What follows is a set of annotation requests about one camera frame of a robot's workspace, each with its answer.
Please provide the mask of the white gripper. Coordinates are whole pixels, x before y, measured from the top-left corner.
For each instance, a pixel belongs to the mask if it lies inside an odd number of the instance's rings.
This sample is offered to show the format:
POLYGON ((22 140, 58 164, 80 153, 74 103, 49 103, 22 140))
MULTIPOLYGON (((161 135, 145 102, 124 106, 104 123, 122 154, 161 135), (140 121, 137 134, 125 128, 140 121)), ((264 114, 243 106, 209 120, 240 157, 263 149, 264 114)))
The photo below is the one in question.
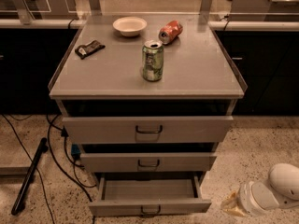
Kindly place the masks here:
POLYGON ((267 180, 244 183, 238 192, 233 191, 221 202, 221 210, 235 217, 257 217, 278 207, 278 200, 267 180))

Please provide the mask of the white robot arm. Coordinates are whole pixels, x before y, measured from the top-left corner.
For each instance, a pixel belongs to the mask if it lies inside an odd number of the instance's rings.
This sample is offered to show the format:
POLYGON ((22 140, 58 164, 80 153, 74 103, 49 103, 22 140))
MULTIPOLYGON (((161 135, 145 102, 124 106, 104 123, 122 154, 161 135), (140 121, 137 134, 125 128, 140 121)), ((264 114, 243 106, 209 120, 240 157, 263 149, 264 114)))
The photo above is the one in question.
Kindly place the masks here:
POLYGON ((299 168, 288 164, 273 165, 264 180, 240 185, 221 203, 221 210, 236 217, 258 217, 274 209, 299 207, 299 168))

